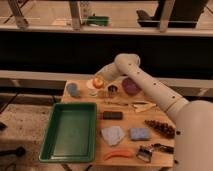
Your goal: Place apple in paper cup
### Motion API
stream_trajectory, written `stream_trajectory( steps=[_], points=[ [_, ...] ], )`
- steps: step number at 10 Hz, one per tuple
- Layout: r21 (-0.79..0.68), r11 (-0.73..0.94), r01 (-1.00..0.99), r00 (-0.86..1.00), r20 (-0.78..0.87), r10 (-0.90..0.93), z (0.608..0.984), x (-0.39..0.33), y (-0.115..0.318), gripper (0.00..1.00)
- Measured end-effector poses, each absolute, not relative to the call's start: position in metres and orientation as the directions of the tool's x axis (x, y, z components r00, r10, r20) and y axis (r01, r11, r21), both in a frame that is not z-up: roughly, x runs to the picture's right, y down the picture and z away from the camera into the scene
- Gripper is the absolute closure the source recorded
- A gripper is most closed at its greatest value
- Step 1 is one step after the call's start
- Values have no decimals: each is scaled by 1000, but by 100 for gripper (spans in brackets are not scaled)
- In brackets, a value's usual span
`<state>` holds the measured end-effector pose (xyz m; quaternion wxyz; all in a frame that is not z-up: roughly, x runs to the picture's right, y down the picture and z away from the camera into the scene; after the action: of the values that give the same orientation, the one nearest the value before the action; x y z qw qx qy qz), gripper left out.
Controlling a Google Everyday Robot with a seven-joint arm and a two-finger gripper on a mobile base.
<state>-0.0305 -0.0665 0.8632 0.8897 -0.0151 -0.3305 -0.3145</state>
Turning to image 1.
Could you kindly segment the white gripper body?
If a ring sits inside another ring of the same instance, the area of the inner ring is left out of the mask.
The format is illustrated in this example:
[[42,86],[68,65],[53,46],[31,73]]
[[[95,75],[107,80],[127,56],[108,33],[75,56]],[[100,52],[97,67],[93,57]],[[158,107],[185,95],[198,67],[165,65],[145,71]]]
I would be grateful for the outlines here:
[[109,65],[104,66],[96,73],[96,76],[100,76],[102,79],[110,81],[111,80],[110,66]]

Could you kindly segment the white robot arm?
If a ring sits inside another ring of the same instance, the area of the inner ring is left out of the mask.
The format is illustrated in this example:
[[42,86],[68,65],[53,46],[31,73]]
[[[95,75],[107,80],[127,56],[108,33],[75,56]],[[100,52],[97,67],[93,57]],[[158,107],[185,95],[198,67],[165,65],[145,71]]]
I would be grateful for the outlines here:
[[136,54],[121,53],[95,76],[104,83],[130,77],[176,125],[173,171],[213,171],[213,103],[188,101],[140,67]]

